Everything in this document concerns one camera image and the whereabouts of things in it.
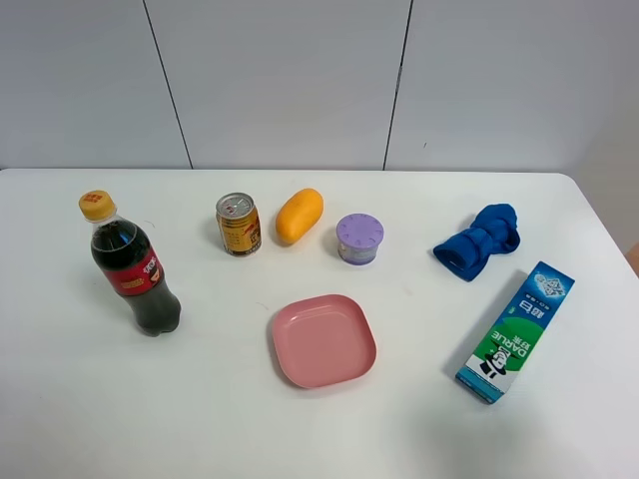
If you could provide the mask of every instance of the red bottle label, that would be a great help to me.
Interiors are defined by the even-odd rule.
[[[111,282],[113,289],[123,296],[135,296],[147,292],[164,276],[162,265],[153,248],[136,265],[119,271],[103,269],[103,273]]]

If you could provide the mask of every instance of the gold can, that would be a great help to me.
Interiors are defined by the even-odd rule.
[[[246,256],[262,245],[260,217],[253,199],[244,193],[230,193],[216,204],[216,219],[228,254]]]

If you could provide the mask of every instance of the can label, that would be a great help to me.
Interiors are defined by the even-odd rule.
[[[260,218],[253,210],[239,220],[229,220],[217,215],[225,250],[234,256],[244,256],[256,251],[262,244]]]
[[[102,272],[116,293],[122,296],[143,294],[164,277],[164,270],[153,248],[142,261],[127,269],[118,271],[103,269]]]

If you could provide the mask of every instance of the yellow bottle cap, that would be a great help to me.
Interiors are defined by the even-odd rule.
[[[80,199],[80,210],[84,218],[90,222],[100,222],[116,212],[116,206],[107,192],[96,190],[83,195]]]

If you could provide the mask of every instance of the purple lid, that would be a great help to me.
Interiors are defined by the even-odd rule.
[[[383,240],[383,226],[371,215],[354,213],[339,221],[337,238],[346,246],[368,249]]]

